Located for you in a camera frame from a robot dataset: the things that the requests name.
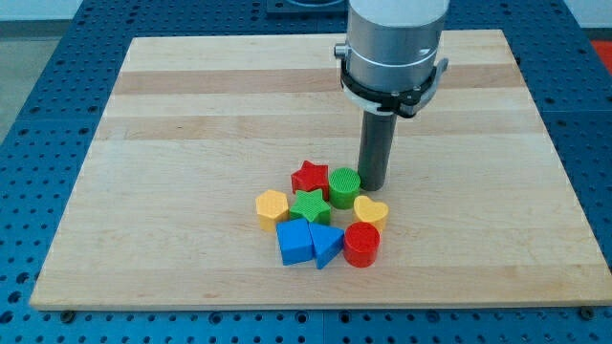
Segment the blue pegboard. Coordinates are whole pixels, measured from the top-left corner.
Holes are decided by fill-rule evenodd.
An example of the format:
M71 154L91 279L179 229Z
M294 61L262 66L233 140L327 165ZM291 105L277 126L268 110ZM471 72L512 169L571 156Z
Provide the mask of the blue pegboard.
M612 308L78 312L70 324L58 312L30 308L34 281L131 39L346 29L343 15L271 16L265 6L83 2L0 147L0 343L612 342ZM504 31L610 265L611 78L564 3L451 1L447 28Z

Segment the gray metal cylinder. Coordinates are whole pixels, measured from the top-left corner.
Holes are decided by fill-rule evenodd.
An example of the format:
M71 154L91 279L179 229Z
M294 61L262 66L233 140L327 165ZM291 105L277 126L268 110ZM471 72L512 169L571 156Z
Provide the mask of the gray metal cylinder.
M350 0L346 68L361 85L402 92L430 75L448 0Z

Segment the star shape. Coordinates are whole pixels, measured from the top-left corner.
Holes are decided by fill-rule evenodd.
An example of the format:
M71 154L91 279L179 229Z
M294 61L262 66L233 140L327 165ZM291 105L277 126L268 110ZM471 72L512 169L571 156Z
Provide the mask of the star shape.
M295 203L289 210L291 219L304 218L308 222L329 225L331 221L331 207L323 201L323 190L314 191L297 190Z
M321 189L323 190L323 200L329 200L327 170L326 164L317 165L310 161L304 161L302 168L291 175L291 186L294 193L297 190L313 191Z

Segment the black cylindrical rod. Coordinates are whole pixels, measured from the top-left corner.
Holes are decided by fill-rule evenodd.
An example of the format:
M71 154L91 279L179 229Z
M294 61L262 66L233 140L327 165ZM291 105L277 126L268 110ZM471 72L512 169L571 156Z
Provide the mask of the black cylindrical rod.
M361 188L366 191L376 191L384 185L396 119L396 115L380 116L363 112L358 173Z

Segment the wooden board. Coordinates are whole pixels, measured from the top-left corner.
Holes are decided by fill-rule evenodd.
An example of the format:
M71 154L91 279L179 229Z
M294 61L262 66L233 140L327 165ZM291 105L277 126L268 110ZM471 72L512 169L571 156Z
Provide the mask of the wooden board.
M444 32L398 120L376 264L281 265L254 199L303 160L357 164L338 34L137 38L37 281L40 310L611 304L612 278L500 31ZM350 211L333 212L347 226Z

